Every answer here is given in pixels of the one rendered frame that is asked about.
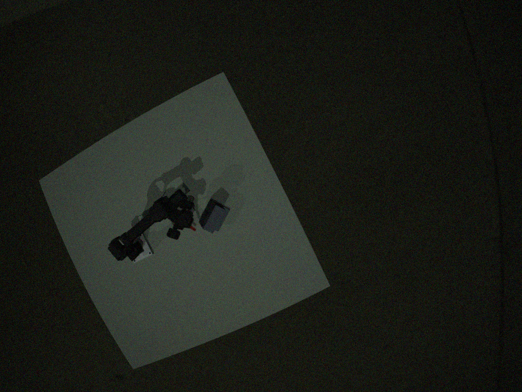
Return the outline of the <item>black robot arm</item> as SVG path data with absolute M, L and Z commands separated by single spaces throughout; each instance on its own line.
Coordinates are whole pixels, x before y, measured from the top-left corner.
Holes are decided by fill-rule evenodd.
M 110 242 L 108 250 L 117 261 L 123 260 L 126 257 L 129 257 L 129 259 L 133 261 L 144 251 L 142 245 L 138 241 L 133 244 L 135 239 L 154 223 L 160 222 L 163 219 L 171 218 L 175 214 L 177 208 L 187 199 L 187 196 L 180 189 L 174 192 L 174 194 L 169 198 L 167 196 L 159 198 L 154 202 L 144 219 L 140 220 L 129 231 L 114 238 Z M 190 228 L 194 220 L 192 218 L 193 212 L 187 209 L 186 212 L 179 211 L 178 214 L 179 216 L 175 219 L 175 222 L 180 226 L 183 225 Z M 124 245 L 122 245 L 119 240 L 121 240 Z

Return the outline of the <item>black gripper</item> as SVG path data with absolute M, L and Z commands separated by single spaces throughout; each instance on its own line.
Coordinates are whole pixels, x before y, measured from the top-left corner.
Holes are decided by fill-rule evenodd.
M 184 228 L 187 228 L 185 226 L 180 226 L 178 225 L 176 222 L 175 222 L 175 219 L 178 218 L 179 214 L 178 212 L 181 211 L 181 212 L 186 212 L 187 210 L 186 209 L 189 209 L 191 210 L 192 207 L 193 207 L 193 203 L 191 201 L 188 201 L 186 200 L 184 203 L 181 204 L 180 208 L 182 208 L 182 210 L 176 210 L 175 211 L 175 214 L 169 218 L 170 221 L 174 222 L 174 225 L 173 225 L 173 229 L 172 228 L 169 228 L 168 232 L 167 232 L 167 236 L 169 238 L 173 238 L 173 239 L 178 239 L 180 237 L 180 231 L 177 230 L 177 229 L 181 229 L 183 230 Z

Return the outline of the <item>dark grey sloped panel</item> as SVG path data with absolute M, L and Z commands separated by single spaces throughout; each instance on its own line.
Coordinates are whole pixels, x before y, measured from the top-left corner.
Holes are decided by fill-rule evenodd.
M 228 208 L 210 200 L 199 223 L 204 230 L 210 233 L 213 233 L 214 230 L 219 231 L 219 228 L 222 226 L 228 212 Z

